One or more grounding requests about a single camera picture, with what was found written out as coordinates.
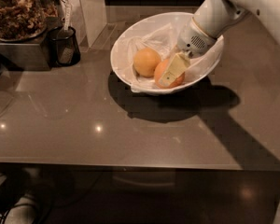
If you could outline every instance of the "glass jar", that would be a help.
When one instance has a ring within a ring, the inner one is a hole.
[[[39,0],[0,0],[0,40],[22,41],[46,30]]]

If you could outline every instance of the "white bowl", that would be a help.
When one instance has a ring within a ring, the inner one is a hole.
[[[111,50],[111,66],[115,74],[127,85],[133,92],[143,92],[151,95],[169,94],[182,91],[192,86],[204,77],[206,77],[218,64],[224,48],[224,38],[221,36],[216,44],[204,54],[204,56],[191,59],[191,66],[186,71],[186,77],[178,87],[171,89],[158,88],[153,78],[139,77],[133,70],[133,64],[129,62],[126,47],[123,47],[120,41],[132,37],[143,37],[154,31],[170,24],[175,28],[173,43],[177,41],[177,36],[182,27],[189,22],[193,14],[186,12],[169,12],[155,15],[139,21],[127,29],[115,42]]]

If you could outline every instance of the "black cup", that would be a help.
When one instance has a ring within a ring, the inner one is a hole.
[[[60,35],[63,27],[55,27],[48,31],[50,59],[58,66],[69,66],[80,61],[81,54],[76,39],[76,30],[68,27],[67,35]]]

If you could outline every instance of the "countertop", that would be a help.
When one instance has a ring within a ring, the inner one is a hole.
[[[0,76],[0,162],[280,171],[280,48],[253,17],[182,92],[134,94],[110,49]]]

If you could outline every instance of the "orange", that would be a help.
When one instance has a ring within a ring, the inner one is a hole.
[[[154,79],[155,79],[155,83],[158,87],[162,88],[162,89],[170,89],[170,88],[174,88],[176,86],[179,86],[183,83],[184,79],[185,79],[185,73],[183,73],[180,77],[178,77],[173,83],[170,84],[170,86],[168,87],[163,87],[160,83],[159,83],[159,79],[161,78],[161,75],[163,74],[163,72],[165,71],[167,64],[169,62],[169,59],[165,59],[162,62],[160,62],[157,65],[157,68],[155,70],[154,73]]]
[[[142,77],[153,77],[158,63],[161,62],[159,53],[151,48],[138,50],[133,56],[133,67]]]

